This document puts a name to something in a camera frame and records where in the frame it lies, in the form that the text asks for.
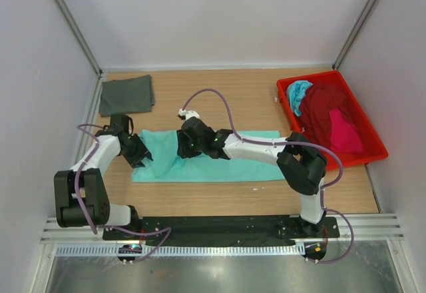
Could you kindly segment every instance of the red plastic bin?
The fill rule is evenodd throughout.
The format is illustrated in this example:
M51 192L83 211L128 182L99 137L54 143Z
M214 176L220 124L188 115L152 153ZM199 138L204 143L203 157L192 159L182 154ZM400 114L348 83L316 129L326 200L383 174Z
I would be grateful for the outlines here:
M367 164L369 162L381 160L388 156L385 146L381 142L379 136L365 115L363 109L359 105L357 99L353 95L351 89L345 82L339 71L328 71L316 73L314 75L304 75L302 77L293 77L281 79L277 81L278 94L280 102L290 123L290 129L296 132L302 132L303 124L299 118L293 114L290 104L287 100L286 91L289 85L297 80L307 80L311 83L323 83L326 85L335 85L346 95L346 103L348 112L351 114L354 124L358 128L359 135L364 145L363 153L339 153L336 155L341 159L343 166L353 166L357 164ZM336 161L325 154L328 159L327 169L332 170L338 167Z

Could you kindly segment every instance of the wooden surface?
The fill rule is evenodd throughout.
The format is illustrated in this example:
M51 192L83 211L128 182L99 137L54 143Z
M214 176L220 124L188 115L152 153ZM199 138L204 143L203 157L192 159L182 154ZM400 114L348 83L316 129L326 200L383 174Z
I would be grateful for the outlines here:
M199 89L218 89L229 102L238 130L279 130L288 136L290 128L279 103L274 102L278 79L328 69L266 69L211 71L155 71L109 73L108 80L152 75L155 105L150 113L131 115L135 132L176 130L182 122L176 116L187 98ZM202 93L187 109L196 110L214 128L229 128L226 109L214 93ZM105 125L109 118L98 117ZM230 183L134 183L132 169L120 156L113 160L104 182L111 202L134 205L141 216L211 216L252 214L297 214L299 198L286 181ZM326 179L336 176L327 173ZM328 207L344 213L377 212L364 166L345 169L343 178L325 192Z

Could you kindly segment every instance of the folded gray towel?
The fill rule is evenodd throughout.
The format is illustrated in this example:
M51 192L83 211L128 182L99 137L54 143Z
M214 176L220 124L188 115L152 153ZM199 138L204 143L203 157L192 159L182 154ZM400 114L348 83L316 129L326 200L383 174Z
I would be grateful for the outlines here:
M153 105L154 91L150 75L102 84L99 105L101 117L150 112Z

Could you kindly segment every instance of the teal towel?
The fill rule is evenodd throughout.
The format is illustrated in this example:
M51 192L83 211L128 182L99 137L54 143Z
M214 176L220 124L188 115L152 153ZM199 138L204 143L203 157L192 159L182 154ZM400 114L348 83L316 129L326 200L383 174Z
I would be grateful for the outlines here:
M287 100L290 103L290 108L293 110L293 113L300 117L302 115L300 104L302 99L306 95L306 90L312 86L312 83L306 80L299 80L293 82L287 88Z
M280 137L278 131L241 133L260 138ZM133 182L238 182L284 179L281 170L268 163L246 159L214 160L205 154L195 158L180 158L177 155L176 131L143 130L140 138L154 160L144 159L145 167L133 170Z

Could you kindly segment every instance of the gray wall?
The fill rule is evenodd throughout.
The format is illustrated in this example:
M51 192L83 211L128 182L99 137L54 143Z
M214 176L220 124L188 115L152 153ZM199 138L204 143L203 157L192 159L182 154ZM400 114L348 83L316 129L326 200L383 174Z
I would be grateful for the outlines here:
M66 0L104 68L331 63L365 0Z
M380 0L341 71L389 158L369 165L385 211L396 212L426 274L426 0Z
M52 0L0 0L0 292L27 292L95 73Z

